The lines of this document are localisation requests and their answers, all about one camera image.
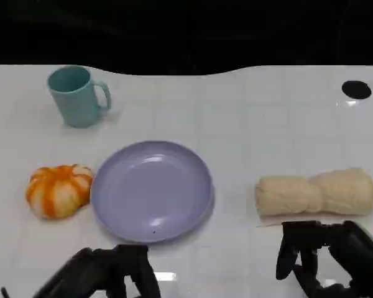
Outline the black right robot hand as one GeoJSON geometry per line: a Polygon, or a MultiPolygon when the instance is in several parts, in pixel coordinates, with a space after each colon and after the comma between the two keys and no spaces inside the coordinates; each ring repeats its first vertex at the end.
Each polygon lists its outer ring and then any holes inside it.
{"type": "Polygon", "coordinates": [[[293,273],[307,297],[373,297],[373,238],[357,223],[319,221],[283,222],[276,278],[293,273]],[[319,249],[327,247],[333,259],[350,275],[348,287],[324,287],[317,280],[319,249]]]}

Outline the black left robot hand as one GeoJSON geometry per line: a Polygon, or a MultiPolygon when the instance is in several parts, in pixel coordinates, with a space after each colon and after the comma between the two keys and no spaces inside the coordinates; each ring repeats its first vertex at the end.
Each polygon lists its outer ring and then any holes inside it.
{"type": "Polygon", "coordinates": [[[84,248],[72,256],[34,297],[126,297],[129,276],[140,297],[160,297],[160,288],[148,259],[146,245],[118,245],[113,249],[84,248]]]}

